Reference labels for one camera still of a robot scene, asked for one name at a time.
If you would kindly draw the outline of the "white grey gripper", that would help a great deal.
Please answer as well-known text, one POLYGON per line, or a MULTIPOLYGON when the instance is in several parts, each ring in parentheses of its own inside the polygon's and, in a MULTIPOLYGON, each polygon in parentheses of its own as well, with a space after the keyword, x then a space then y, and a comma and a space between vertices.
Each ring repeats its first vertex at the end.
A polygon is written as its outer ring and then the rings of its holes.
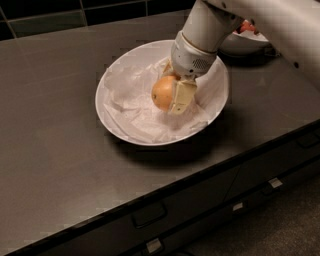
POLYGON ((174 76, 172 101, 169 113, 182 114, 190 105, 197 90, 194 80, 179 80, 181 77, 200 77, 206 74, 216 60, 217 53, 209 53, 194 47, 181 31, 171 47, 171 61, 164 66, 162 77, 174 76))

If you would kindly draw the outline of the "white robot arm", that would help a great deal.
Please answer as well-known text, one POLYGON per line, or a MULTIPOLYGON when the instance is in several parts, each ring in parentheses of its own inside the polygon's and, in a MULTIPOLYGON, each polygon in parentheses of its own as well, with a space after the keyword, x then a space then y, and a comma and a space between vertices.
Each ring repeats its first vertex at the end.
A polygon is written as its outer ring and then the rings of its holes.
POLYGON ((320 81, 320 0, 196 0, 171 48, 184 81, 210 72, 222 42, 247 20, 314 85, 320 81))

